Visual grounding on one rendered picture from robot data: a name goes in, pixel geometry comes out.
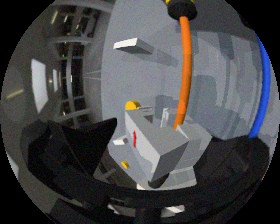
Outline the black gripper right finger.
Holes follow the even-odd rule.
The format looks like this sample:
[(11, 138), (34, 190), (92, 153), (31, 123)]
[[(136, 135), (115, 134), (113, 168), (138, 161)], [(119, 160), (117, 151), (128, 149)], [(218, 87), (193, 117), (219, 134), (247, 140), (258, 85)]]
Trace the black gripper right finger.
[(224, 163), (225, 159), (229, 157), (232, 149), (242, 147), (247, 142), (247, 134), (245, 136), (225, 139), (222, 141), (220, 138), (215, 136), (211, 137), (211, 141), (207, 144), (205, 152), (201, 154), (199, 161), (195, 163), (194, 174), (196, 184), (205, 183), (210, 181), (210, 174), (216, 171), (216, 168)]

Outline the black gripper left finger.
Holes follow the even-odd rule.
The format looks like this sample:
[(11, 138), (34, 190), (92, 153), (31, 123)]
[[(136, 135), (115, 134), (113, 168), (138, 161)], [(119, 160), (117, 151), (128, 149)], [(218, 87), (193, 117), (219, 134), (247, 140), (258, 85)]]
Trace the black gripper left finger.
[(117, 118), (104, 119), (104, 121), (81, 128), (66, 127), (54, 121), (46, 121), (51, 128), (51, 137), (59, 139), (69, 146), (72, 156), (84, 169), (85, 174), (94, 176), (97, 163), (100, 162), (107, 144), (114, 134)]

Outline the yellow disc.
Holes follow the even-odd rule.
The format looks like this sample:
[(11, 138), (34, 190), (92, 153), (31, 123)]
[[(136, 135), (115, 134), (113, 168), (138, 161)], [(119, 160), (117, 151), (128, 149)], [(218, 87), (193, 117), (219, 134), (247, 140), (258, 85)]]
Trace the yellow disc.
[(125, 109), (136, 109), (137, 107), (141, 107), (137, 101), (129, 101), (125, 104)]
[(129, 163), (127, 163), (126, 161), (122, 161), (122, 164), (124, 164), (124, 167), (129, 167)]

